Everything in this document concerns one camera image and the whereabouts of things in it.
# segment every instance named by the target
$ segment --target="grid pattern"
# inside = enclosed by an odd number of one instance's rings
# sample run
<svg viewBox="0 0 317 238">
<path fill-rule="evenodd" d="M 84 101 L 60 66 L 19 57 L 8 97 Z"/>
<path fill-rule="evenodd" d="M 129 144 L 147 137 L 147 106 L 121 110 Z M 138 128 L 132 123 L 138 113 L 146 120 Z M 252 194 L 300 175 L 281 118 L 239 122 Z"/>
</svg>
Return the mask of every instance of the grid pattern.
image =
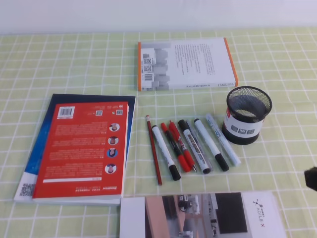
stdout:
<svg viewBox="0 0 317 238">
<path fill-rule="evenodd" d="M 213 173 L 172 181 L 158 151 L 158 187 L 145 115 L 212 113 L 221 125 L 231 88 L 137 92 L 136 43 L 215 36 L 228 39 L 239 85 L 268 92 L 273 109 L 255 143 L 233 146 L 242 165 L 228 172 L 212 160 Z M 317 238 L 317 192 L 303 175 L 317 165 L 317 28 L 0 36 L 0 237 L 116 238 L 119 208 L 12 203 L 52 93 L 137 96 L 125 196 L 270 190 L 288 236 Z"/>
</svg>

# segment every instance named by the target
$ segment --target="white wall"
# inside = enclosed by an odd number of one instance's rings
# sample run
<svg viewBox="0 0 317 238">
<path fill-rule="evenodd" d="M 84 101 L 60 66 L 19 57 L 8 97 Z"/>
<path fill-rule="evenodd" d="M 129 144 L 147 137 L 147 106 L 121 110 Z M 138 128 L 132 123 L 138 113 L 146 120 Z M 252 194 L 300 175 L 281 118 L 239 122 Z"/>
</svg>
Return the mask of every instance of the white wall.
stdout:
<svg viewBox="0 0 317 238">
<path fill-rule="evenodd" d="M 0 34 L 317 25 L 316 0 L 1 0 Z"/>
</svg>

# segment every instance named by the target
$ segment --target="book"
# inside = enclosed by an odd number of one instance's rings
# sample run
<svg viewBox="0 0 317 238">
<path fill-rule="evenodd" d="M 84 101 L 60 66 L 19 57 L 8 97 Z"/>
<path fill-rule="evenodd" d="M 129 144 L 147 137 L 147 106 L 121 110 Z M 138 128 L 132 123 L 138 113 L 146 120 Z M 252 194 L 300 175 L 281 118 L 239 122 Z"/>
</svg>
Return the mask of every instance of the book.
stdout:
<svg viewBox="0 0 317 238">
<path fill-rule="evenodd" d="M 121 198 L 127 102 L 57 104 L 33 200 Z"/>
<path fill-rule="evenodd" d="M 48 106 L 46 115 L 44 117 L 43 123 L 39 130 L 39 134 L 34 143 L 33 149 L 29 156 L 28 163 L 26 165 L 25 171 L 23 172 L 22 178 L 18 185 L 16 194 L 14 196 L 14 201 L 23 203 L 33 203 L 32 200 L 35 183 L 37 180 L 37 175 L 41 165 L 43 152 L 45 149 L 45 144 L 47 141 L 48 133 L 50 131 L 53 114 L 57 104 L 66 103 L 94 103 L 94 102 L 127 102 L 129 106 L 128 112 L 128 129 L 127 129 L 127 146 L 126 146 L 126 156 L 128 156 L 129 141 L 131 137 L 131 129 L 134 115 L 135 107 L 135 97 L 134 96 L 104 96 L 104 95 L 76 95 L 76 94 L 53 94 L 50 104 Z M 89 199 L 87 201 L 72 201 L 73 203 L 85 203 L 85 204 L 106 204 L 106 205 L 119 205 L 120 199 L 104 200 L 104 199 Z"/>
<path fill-rule="evenodd" d="M 138 43 L 138 90 L 238 86 L 226 38 Z"/>
<path fill-rule="evenodd" d="M 286 238 L 272 192 L 123 198 L 120 238 Z"/>
</svg>

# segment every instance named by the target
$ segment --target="pen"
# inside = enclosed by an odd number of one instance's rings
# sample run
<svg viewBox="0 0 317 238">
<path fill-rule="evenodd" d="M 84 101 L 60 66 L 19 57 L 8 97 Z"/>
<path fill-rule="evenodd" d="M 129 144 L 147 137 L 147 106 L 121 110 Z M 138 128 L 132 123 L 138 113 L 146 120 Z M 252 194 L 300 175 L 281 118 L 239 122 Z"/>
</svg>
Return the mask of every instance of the pen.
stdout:
<svg viewBox="0 0 317 238">
<path fill-rule="evenodd" d="M 205 151 L 204 151 L 204 149 L 203 149 L 201 143 L 200 143 L 199 140 L 198 140 L 198 136 L 197 136 L 197 134 L 196 134 L 195 129 L 191 126 L 191 123 L 190 123 L 188 120 L 186 120 L 186 124 L 188 125 L 188 128 L 189 128 L 190 133 L 192 134 L 192 136 L 193 136 L 193 138 L 194 138 L 194 140 L 195 140 L 195 142 L 196 142 L 198 148 L 200 149 L 200 151 L 201 151 L 203 157 L 205 158 L 206 163 L 208 164 L 208 166 L 209 166 L 209 168 L 211 169 L 211 171 L 213 171 L 213 166 L 212 166 L 210 160 L 207 159 L 208 156 L 206 155 L 206 153 L 205 153 Z"/>
<path fill-rule="evenodd" d="M 162 130 L 164 131 L 170 145 L 172 146 L 178 160 L 179 160 L 179 163 L 180 165 L 182 166 L 183 170 L 185 172 L 189 172 L 191 171 L 191 168 L 189 167 L 189 165 L 187 164 L 182 152 L 180 151 L 180 149 L 178 148 L 177 144 L 175 143 L 174 141 L 174 138 L 172 136 L 172 134 L 170 133 L 170 131 L 167 129 L 165 123 L 161 123 L 161 127 L 162 127 Z"/>
<path fill-rule="evenodd" d="M 215 120 L 213 119 L 213 117 L 210 114 L 207 114 L 206 119 L 207 119 L 209 125 L 211 126 L 212 130 L 214 131 L 215 135 L 218 137 L 218 140 L 220 141 L 221 145 L 223 146 L 223 148 L 227 152 L 233 165 L 238 166 L 239 164 L 241 164 L 241 161 L 239 160 L 238 156 L 236 155 L 236 153 L 234 152 L 234 150 L 230 146 L 226 137 L 223 135 L 222 131 L 219 129 L 219 127 L 218 127 L 217 123 L 215 122 Z"/>
<path fill-rule="evenodd" d="M 212 140 L 212 138 L 208 134 L 208 132 L 207 132 L 206 128 L 204 127 L 202 121 L 199 120 L 199 119 L 195 119 L 194 120 L 194 124 L 197 127 L 197 129 L 200 132 L 200 134 L 203 136 L 206 144 L 210 148 L 212 155 L 217 160 L 217 162 L 220 165 L 222 171 L 228 171 L 229 170 L 229 166 L 227 165 L 226 161 L 224 160 L 224 158 L 223 158 L 222 154 L 220 153 L 219 149 L 217 148 L 216 144 L 214 143 L 214 141 Z"/>
<path fill-rule="evenodd" d="M 209 168 L 208 164 L 206 163 L 200 149 L 198 148 L 189 128 L 188 128 L 188 125 L 186 124 L 186 122 L 184 120 L 180 120 L 178 122 L 179 124 L 179 127 L 182 129 L 184 135 L 185 135 L 185 138 L 186 140 L 188 141 L 189 145 L 190 145 L 190 148 L 192 149 L 195 157 L 196 157 L 196 160 L 200 166 L 200 168 L 202 169 L 203 173 L 204 174 L 209 174 L 211 169 Z"/>
<path fill-rule="evenodd" d="M 180 136 L 179 134 L 179 131 L 176 127 L 176 125 L 174 124 L 174 122 L 172 122 L 171 120 L 169 121 L 169 126 L 168 126 L 169 130 L 171 131 L 174 139 L 176 141 L 178 141 L 179 143 L 179 146 L 181 148 L 181 150 L 183 151 L 184 153 L 184 156 L 185 156 L 185 159 L 187 161 L 187 164 L 189 165 L 189 167 L 193 168 L 193 170 L 195 172 L 197 172 L 197 169 L 196 169 L 196 166 L 195 166 L 195 162 L 193 160 L 193 157 L 192 155 L 190 154 L 189 150 L 186 148 L 183 140 L 182 140 L 182 137 Z"/>
<path fill-rule="evenodd" d="M 165 157 L 165 159 L 167 161 L 167 165 L 168 165 L 170 173 L 172 174 L 173 180 L 174 181 L 180 180 L 181 176 L 177 170 L 177 167 L 176 167 L 174 161 L 172 160 L 172 157 L 168 151 L 168 148 L 165 145 L 165 142 L 164 142 L 163 137 L 159 131 L 158 126 L 154 125 L 152 127 L 152 131 L 153 131 L 155 138 L 157 139 L 158 146 L 160 147 L 160 149 L 163 153 L 163 156 Z"/>
<path fill-rule="evenodd" d="M 153 134 L 152 134 L 152 130 L 151 130 L 150 116 L 147 115 L 146 119 L 147 119 L 148 130 L 149 130 L 150 141 L 151 141 L 151 147 L 152 147 L 152 153 L 153 153 L 153 158 L 154 158 L 155 171 L 157 173 L 157 178 L 158 178 L 158 184 L 162 185 L 162 178 L 160 177 L 160 172 L 159 172 L 159 162 L 158 162 L 157 152 L 155 150 L 154 139 L 153 139 Z"/>
</svg>

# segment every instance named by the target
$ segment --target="marker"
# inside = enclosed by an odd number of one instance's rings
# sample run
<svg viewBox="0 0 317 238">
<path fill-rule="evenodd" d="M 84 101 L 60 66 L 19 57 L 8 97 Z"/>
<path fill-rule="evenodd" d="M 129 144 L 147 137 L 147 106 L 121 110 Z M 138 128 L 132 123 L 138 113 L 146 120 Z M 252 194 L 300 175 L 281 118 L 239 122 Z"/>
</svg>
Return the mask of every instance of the marker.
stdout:
<svg viewBox="0 0 317 238">
<path fill-rule="evenodd" d="M 190 148 L 192 149 L 201 170 L 203 171 L 204 174 L 209 174 L 211 169 L 209 168 L 208 164 L 206 163 L 206 161 L 202 155 L 202 152 L 198 148 L 198 145 L 196 144 L 196 142 L 193 138 L 193 135 L 191 134 L 189 127 L 186 124 L 186 121 L 180 120 L 178 122 L 178 124 L 179 124 L 180 128 L 182 129 L 182 131 L 185 135 L 185 138 L 186 138 L 187 142 L 189 143 Z"/>
<path fill-rule="evenodd" d="M 174 124 L 174 122 L 172 122 L 171 120 L 169 121 L 169 126 L 168 126 L 170 132 L 172 133 L 174 139 L 176 141 L 178 141 L 178 144 L 181 148 L 181 150 L 183 151 L 183 154 L 184 154 L 184 157 L 187 161 L 187 164 L 189 165 L 189 167 L 193 168 L 193 170 L 195 172 L 197 172 L 197 169 L 196 169 L 196 166 L 195 166 L 195 162 L 193 160 L 193 157 L 192 155 L 190 154 L 189 150 L 186 148 L 183 140 L 182 140 L 182 137 L 180 136 L 179 134 L 179 131 L 176 127 L 176 125 Z"/>
<path fill-rule="evenodd" d="M 193 136 L 193 138 L 194 138 L 194 140 L 195 140 L 195 142 L 196 142 L 198 148 L 200 149 L 200 151 L 201 151 L 203 157 L 205 158 L 206 163 L 208 164 L 208 166 L 209 166 L 209 168 L 211 169 L 211 171 L 213 171 L 213 166 L 212 166 L 210 160 L 207 159 L 207 158 L 209 158 L 209 157 L 206 155 L 206 153 L 205 153 L 205 151 L 204 151 L 204 148 L 202 147 L 201 143 L 200 143 L 199 140 L 198 140 L 198 136 L 197 136 L 197 134 L 196 134 L 196 130 L 191 126 L 191 123 L 190 123 L 188 120 L 186 120 L 186 124 L 188 125 L 188 128 L 189 128 L 190 133 L 192 134 L 192 136 Z"/>
<path fill-rule="evenodd" d="M 191 168 L 189 167 L 189 165 L 187 164 L 182 152 L 180 151 L 180 149 L 178 148 L 172 134 L 170 133 L 170 131 L 167 129 L 165 123 L 161 123 L 161 127 L 162 127 L 162 130 L 164 131 L 170 145 L 172 146 L 175 154 L 176 154 L 176 157 L 178 158 L 178 161 L 180 163 L 180 165 L 182 166 L 183 170 L 185 172 L 189 172 L 191 171 Z"/>
<path fill-rule="evenodd" d="M 220 141 L 221 145 L 223 146 L 224 150 L 227 152 L 229 158 L 231 159 L 231 162 L 234 166 L 238 166 L 241 164 L 240 159 L 232 149 L 231 145 L 229 144 L 226 137 L 223 135 L 221 130 L 219 129 L 217 123 L 213 119 L 213 117 L 210 114 L 206 115 L 206 119 L 211 126 L 212 130 L 214 131 L 215 135 L 217 136 L 218 140 Z"/>
<path fill-rule="evenodd" d="M 173 177 L 173 180 L 174 181 L 178 181 L 181 179 L 181 176 L 177 170 L 177 167 L 174 163 L 174 161 L 172 160 L 172 157 L 168 151 L 168 148 L 166 147 L 165 145 L 165 142 L 163 140 L 163 137 L 159 131 L 159 128 L 157 125 L 154 125 L 152 127 L 152 131 L 153 131 L 153 134 L 155 136 L 155 138 L 157 139 L 157 142 L 158 142 L 158 146 L 159 148 L 161 149 L 166 161 L 167 161 L 167 166 L 169 168 L 169 171 L 170 173 L 172 174 L 172 177 Z"/>
<path fill-rule="evenodd" d="M 208 132 L 207 132 L 206 128 L 204 127 L 202 121 L 199 120 L 199 119 L 195 119 L 194 120 L 194 124 L 197 127 L 197 129 L 200 132 L 200 134 L 202 135 L 202 137 L 204 138 L 206 144 L 210 148 L 212 155 L 217 160 L 217 162 L 220 165 L 222 171 L 228 171 L 229 170 L 229 166 L 227 165 L 227 162 L 224 160 L 224 158 L 223 158 L 222 154 L 220 153 L 220 151 L 218 150 L 216 144 L 214 143 L 214 141 L 212 140 L 212 138 L 208 134 Z"/>
</svg>

